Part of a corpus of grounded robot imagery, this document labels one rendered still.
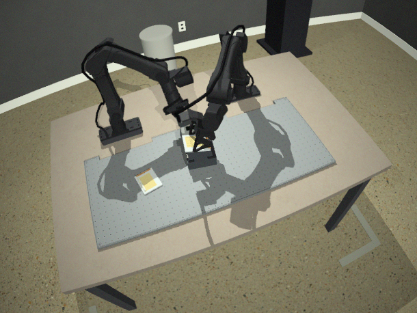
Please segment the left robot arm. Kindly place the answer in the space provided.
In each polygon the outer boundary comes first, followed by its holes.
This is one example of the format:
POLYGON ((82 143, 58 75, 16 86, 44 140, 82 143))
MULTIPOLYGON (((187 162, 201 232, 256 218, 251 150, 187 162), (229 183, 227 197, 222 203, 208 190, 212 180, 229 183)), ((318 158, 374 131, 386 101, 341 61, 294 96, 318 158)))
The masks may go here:
POLYGON ((246 53, 247 50, 246 34, 236 32, 235 36, 230 37, 228 31, 220 30, 219 39, 221 52, 206 91, 210 89, 220 70, 221 75, 213 91, 206 97, 206 101, 209 103, 202 120, 202 126, 210 132, 219 128, 228 111, 226 105, 230 105, 232 101, 260 95, 260 90, 256 85, 248 86, 250 76, 247 75, 247 70, 243 65, 243 53, 246 53))

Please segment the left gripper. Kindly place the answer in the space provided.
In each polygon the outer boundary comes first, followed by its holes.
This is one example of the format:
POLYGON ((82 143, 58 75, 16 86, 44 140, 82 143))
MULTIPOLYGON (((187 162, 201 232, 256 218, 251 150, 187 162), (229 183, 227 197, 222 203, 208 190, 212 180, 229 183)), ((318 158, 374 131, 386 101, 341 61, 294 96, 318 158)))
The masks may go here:
POLYGON ((203 115, 202 113, 200 113, 198 111, 194 111, 194 110, 190 110, 190 109, 180 113, 180 118, 181 118, 182 122, 185 122, 187 120, 191 120, 192 124, 190 124, 189 135, 195 135, 196 134, 196 139, 195 139, 195 142, 194 142, 194 145, 193 145, 193 152, 198 152, 202 149, 209 148, 209 147, 213 146, 213 142, 209 141, 208 139, 205 139, 204 137, 208 137, 208 138, 210 138, 210 140, 214 140, 216 138, 214 132, 207 131, 202 126, 202 119, 204 118, 204 116, 205 116, 205 114, 203 115), (194 124, 196 124, 196 125, 194 126, 194 132, 192 132, 194 124), (196 149, 199 144, 204 144, 204 145, 199 147, 198 149, 196 149))

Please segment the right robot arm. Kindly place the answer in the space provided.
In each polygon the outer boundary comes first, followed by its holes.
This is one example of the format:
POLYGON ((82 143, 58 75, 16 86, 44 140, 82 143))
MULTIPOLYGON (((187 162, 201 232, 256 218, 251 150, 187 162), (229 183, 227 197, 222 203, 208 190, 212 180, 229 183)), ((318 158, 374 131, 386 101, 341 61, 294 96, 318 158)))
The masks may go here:
POLYGON ((194 83, 192 74, 187 66, 168 71, 166 62, 155 62, 117 46, 106 45, 96 49, 89 55, 85 69, 97 83, 109 115, 111 126, 98 131, 101 141, 142 128, 139 117, 127 121, 123 120, 124 101, 118 96, 113 86, 107 62, 126 66, 148 76, 149 79, 158 81, 164 94, 172 94, 172 91, 177 89, 177 87, 194 83))

